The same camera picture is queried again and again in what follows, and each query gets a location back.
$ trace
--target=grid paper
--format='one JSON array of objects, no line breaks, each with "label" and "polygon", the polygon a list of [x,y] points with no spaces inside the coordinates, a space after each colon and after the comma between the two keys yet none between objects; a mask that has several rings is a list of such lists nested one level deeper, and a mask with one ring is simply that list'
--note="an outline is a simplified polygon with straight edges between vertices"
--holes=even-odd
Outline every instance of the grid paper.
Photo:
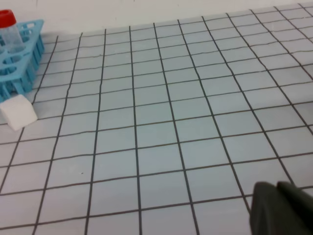
[{"label": "grid paper", "polygon": [[313,189],[313,3],[43,37],[0,120],[0,235],[250,234],[258,181]]}]

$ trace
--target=blue test tube rack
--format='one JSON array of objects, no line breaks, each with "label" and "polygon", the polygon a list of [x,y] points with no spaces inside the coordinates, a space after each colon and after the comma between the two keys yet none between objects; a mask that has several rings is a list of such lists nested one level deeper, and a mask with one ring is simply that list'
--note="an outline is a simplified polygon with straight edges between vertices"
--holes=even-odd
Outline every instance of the blue test tube rack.
[{"label": "blue test tube rack", "polygon": [[32,90],[36,71],[45,51],[40,36],[43,24],[43,20],[17,23],[25,49],[14,54],[5,49],[0,33],[0,44],[4,49],[0,52],[0,102],[14,94],[25,95]]}]

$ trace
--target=white block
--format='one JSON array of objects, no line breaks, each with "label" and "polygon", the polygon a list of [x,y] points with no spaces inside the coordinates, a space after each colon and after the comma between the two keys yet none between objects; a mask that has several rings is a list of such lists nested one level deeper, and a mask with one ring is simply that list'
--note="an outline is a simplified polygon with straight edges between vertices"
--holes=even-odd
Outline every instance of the white block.
[{"label": "white block", "polygon": [[21,94],[0,103],[0,110],[8,125],[15,131],[38,119],[31,103]]}]

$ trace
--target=white wall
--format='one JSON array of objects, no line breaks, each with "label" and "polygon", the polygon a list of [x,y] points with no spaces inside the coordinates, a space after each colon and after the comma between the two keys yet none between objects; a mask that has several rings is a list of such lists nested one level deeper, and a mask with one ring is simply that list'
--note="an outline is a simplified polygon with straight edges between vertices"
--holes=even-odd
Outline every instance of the white wall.
[{"label": "white wall", "polygon": [[44,19],[44,32],[80,33],[308,0],[1,0],[18,21]]}]

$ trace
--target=black object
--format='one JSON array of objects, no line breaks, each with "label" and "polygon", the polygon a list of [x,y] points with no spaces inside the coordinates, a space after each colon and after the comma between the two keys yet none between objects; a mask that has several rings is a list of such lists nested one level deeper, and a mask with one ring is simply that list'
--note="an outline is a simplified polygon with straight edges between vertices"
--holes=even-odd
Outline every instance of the black object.
[{"label": "black object", "polygon": [[286,182],[256,183],[250,226],[252,235],[313,235],[313,198]]}]

